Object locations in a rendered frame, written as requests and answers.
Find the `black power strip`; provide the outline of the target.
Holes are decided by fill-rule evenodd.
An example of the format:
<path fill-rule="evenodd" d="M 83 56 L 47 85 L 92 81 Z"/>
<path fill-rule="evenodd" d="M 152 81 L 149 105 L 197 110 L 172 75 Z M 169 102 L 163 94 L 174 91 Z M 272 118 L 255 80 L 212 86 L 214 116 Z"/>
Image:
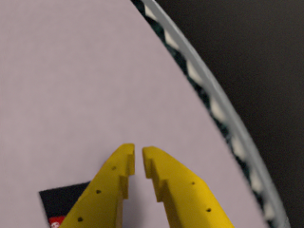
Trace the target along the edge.
<path fill-rule="evenodd" d="M 51 228 L 58 228 L 92 180 L 40 191 Z"/>

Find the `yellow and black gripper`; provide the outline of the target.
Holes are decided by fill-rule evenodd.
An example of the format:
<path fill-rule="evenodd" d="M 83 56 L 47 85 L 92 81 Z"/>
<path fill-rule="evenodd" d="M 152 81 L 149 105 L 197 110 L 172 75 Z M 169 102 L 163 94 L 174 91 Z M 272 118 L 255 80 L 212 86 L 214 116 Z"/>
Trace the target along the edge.
<path fill-rule="evenodd" d="M 145 177 L 152 179 L 170 228 L 235 228 L 206 182 L 156 146 L 142 148 Z M 135 144 L 120 145 L 107 159 L 58 228 L 123 228 Z"/>

